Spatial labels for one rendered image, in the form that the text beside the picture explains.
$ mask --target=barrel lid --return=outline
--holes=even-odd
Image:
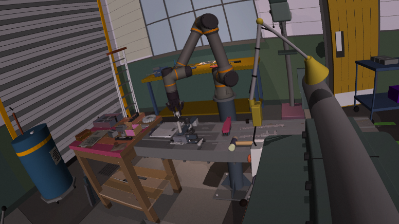
[[[11,145],[17,153],[26,150],[26,147],[33,147],[42,142],[49,135],[49,130],[46,124],[39,124],[35,127],[24,131],[23,135],[17,136],[11,141]]]

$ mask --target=robotic arm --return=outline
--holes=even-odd
[[[230,65],[227,59],[226,52],[218,34],[218,24],[219,22],[213,14],[207,13],[199,16],[191,28],[191,33],[177,59],[176,65],[173,68],[168,67],[162,70],[162,79],[168,97],[166,106],[174,115],[180,116],[184,105],[184,101],[180,100],[177,92],[176,80],[192,76],[191,67],[187,66],[187,63],[191,58],[198,40],[203,34],[208,39],[218,66],[217,71],[216,69],[212,71],[214,80],[216,79],[215,88],[220,88],[215,90],[215,97],[217,99],[224,99],[227,96],[230,97],[229,95],[233,93],[231,87],[237,84],[238,74],[233,70],[233,66]]]

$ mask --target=white ladder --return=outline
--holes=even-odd
[[[124,109],[122,109],[122,115],[123,115],[124,118],[127,118],[128,115],[127,115],[126,111],[127,111],[127,109],[128,109],[129,107],[131,107],[131,106],[134,105],[134,108],[135,108],[135,110],[136,110],[137,113],[139,112],[139,110],[138,110],[138,106],[137,106],[136,95],[134,94],[134,89],[133,89],[133,85],[132,85],[132,80],[130,79],[130,73],[129,73],[129,68],[128,68],[128,62],[126,61],[126,55],[125,55],[125,53],[124,53],[125,50],[126,50],[126,47],[121,48],[121,49],[118,49],[118,50],[111,51],[111,52],[107,53],[106,55],[108,55],[108,56],[110,57],[110,63],[111,63],[111,68],[112,68],[112,74],[113,74],[113,76],[114,76],[114,81],[115,81],[115,86],[116,86],[116,92],[118,92],[118,98],[119,98],[120,107],[121,107],[121,108],[124,108]],[[119,60],[117,60],[117,61],[115,61],[115,62],[113,62],[113,61],[112,61],[112,55],[115,54],[115,53],[118,53],[118,52],[120,52],[120,51],[122,51],[123,58],[122,58],[122,59],[119,59]],[[118,72],[118,73],[115,73],[114,63],[117,63],[117,62],[122,61],[122,60],[124,60],[125,70],[122,70],[122,71],[120,71],[120,72]],[[128,81],[127,81],[127,82],[124,82],[124,83],[121,83],[120,85],[118,85],[118,81],[117,81],[117,79],[116,79],[116,75],[117,75],[117,74],[121,74],[121,73],[123,73],[124,71],[126,71],[126,74],[128,75]],[[131,91],[128,92],[127,94],[121,96],[119,87],[121,87],[122,85],[127,84],[127,83],[129,83],[129,87],[130,87],[130,90],[131,90]],[[128,105],[127,107],[125,107],[124,104],[123,104],[123,100],[122,100],[122,99],[125,98],[125,97],[127,97],[129,94],[132,94],[133,103],[130,104],[130,105]]]

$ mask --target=wooden handle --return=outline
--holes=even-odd
[[[252,141],[237,141],[235,145],[252,145]]]
[[[22,128],[20,126],[20,123],[18,122],[18,119],[16,118],[15,113],[12,113],[12,116],[14,117],[14,120],[16,121],[16,124],[18,125],[18,128],[20,129],[21,135],[23,135],[24,131],[22,131]]]
[[[124,47],[124,48],[121,48],[121,49],[117,49],[117,50],[114,50],[114,51],[111,51],[111,52],[107,53],[106,55],[108,56],[108,55],[110,55],[110,54],[118,53],[118,52],[123,51],[123,50],[126,50],[126,49],[127,49],[127,47]]]

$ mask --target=cart wheel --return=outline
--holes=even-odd
[[[241,206],[241,207],[245,207],[247,204],[248,204],[248,201],[247,201],[247,200],[241,199],[241,201],[240,201],[240,206]]]

